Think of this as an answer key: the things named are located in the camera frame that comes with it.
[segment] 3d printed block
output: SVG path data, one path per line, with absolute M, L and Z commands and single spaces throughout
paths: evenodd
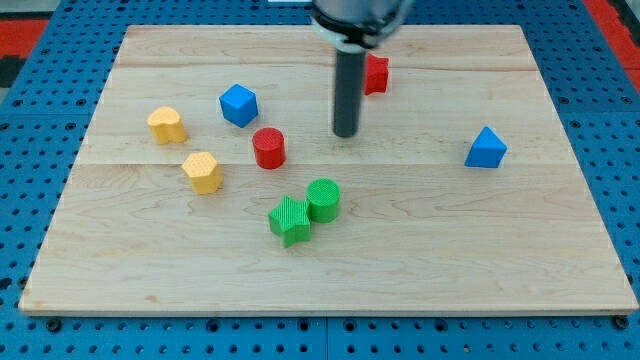
M 212 194 L 222 184 L 222 170 L 209 152 L 193 153 L 182 164 L 196 194 Z
M 253 135 L 256 163 L 263 169 L 277 169 L 286 160 L 284 136 L 274 128 L 263 128 Z
M 507 145 L 488 127 L 484 127 L 480 135 L 471 145 L 465 166 L 497 168 L 505 152 Z
M 307 187 L 311 221 L 328 223 L 340 213 L 340 188 L 333 180 L 317 179 Z
M 374 92 L 386 92 L 388 80 L 389 59 L 367 54 L 364 94 L 369 95 Z
M 309 202 L 283 197 L 280 205 L 269 212 L 269 227 L 282 237 L 285 248 L 298 241 L 311 240 Z
M 183 142 L 187 139 L 180 114 L 168 106 L 152 112 L 147 118 L 147 125 L 158 144 L 166 144 L 169 141 Z
M 256 94 L 238 84 L 220 96 L 220 106 L 224 118 L 241 128 L 258 116 Z

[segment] yellow block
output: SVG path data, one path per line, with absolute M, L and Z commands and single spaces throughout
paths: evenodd
M 168 106 L 156 109 L 147 118 L 147 125 L 158 144 L 183 142 L 187 139 L 187 132 L 182 125 L 180 114 Z
M 191 187 L 196 194 L 212 194 L 222 184 L 222 170 L 210 152 L 189 155 L 182 164 L 182 170 L 189 177 Z

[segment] wooden board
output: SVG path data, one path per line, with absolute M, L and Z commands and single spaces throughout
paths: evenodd
M 638 303 L 517 26 L 405 26 L 386 95 L 356 138 L 330 134 L 333 49 L 309 27 L 130 27 L 20 308 L 73 316 L 623 314 Z M 260 118 L 226 122 L 238 82 Z M 155 108 L 189 139 L 155 144 Z M 463 166 L 482 126 L 500 169 Z M 251 135 L 286 134 L 255 165 Z M 195 195 L 180 164 L 211 151 L 223 187 Z M 283 249 L 267 212 L 335 179 L 342 214 Z

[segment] green cylinder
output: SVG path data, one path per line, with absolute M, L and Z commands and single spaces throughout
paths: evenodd
M 340 188 L 331 179 L 320 178 L 309 184 L 307 200 L 311 221 L 328 223 L 340 213 Z

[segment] blue cube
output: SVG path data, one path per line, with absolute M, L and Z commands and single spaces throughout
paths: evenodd
M 258 116 L 256 94 L 244 86 L 235 84 L 220 96 L 222 116 L 243 128 Z
M 471 145 L 465 166 L 497 168 L 507 152 L 507 145 L 488 127 L 484 127 L 480 135 Z

